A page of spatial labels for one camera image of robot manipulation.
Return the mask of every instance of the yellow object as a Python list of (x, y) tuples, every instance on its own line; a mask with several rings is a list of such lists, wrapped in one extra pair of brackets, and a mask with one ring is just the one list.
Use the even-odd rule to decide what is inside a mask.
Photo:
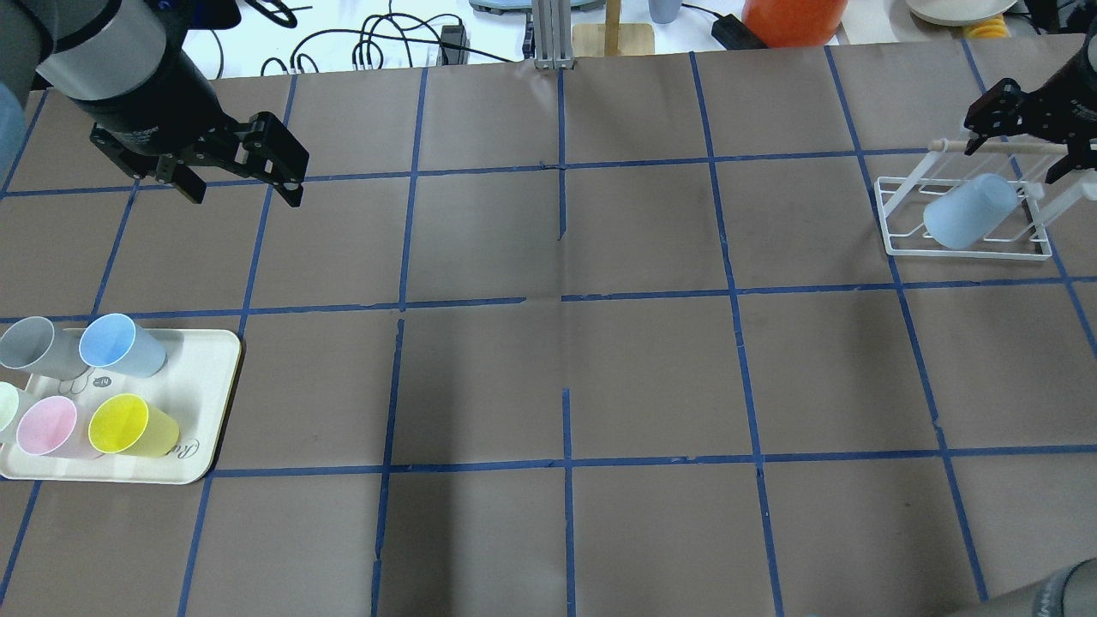
[(964, 38), (1009, 38), (1006, 19), (1003, 15), (963, 26)]
[(179, 441), (179, 424), (136, 394), (118, 394), (95, 410), (88, 438), (104, 455), (162, 457)]

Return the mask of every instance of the white tray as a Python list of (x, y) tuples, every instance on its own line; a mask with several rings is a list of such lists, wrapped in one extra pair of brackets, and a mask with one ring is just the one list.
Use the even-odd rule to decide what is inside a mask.
[[(82, 328), (69, 332), (80, 333)], [(89, 369), (71, 381), (32, 374), (26, 391), (38, 397), (63, 394), (94, 411), (104, 401), (132, 392), (179, 423), (179, 444), (149, 459), (103, 455), (94, 460), (32, 457), (14, 445), (0, 446), (0, 475), (11, 480), (78, 480), (188, 484), (213, 463), (240, 361), (240, 339), (228, 330), (149, 329), (163, 343), (168, 361), (149, 378)]]

